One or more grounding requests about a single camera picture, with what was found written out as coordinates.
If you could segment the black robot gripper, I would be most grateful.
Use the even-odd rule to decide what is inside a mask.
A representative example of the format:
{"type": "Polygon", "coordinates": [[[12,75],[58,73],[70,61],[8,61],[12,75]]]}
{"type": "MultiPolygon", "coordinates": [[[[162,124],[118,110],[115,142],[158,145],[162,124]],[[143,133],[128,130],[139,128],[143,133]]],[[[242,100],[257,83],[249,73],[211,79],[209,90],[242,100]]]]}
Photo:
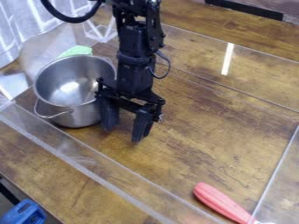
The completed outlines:
{"type": "Polygon", "coordinates": [[[163,115],[164,99],[152,91],[155,75],[155,55],[134,57],[116,53],[116,78],[98,78],[96,97],[100,121],[106,131],[119,124],[119,110],[135,113],[132,142],[148,136],[154,122],[163,115]]]}

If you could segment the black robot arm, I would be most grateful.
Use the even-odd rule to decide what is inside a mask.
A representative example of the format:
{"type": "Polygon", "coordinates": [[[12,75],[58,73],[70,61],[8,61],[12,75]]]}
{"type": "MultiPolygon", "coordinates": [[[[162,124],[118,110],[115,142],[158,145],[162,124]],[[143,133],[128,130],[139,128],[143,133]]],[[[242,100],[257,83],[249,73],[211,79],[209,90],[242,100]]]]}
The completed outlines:
{"type": "Polygon", "coordinates": [[[114,81],[98,78],[96,98],[102,125],[111,130],[119,124],[119,110],[135,113],[132,141],[148,136],[162,119],[166,100],[152,91],[156,59],[163,56],[164,32],[160,24],[162,0],[108,0],[116,19],[119,50],[114,81]]]}

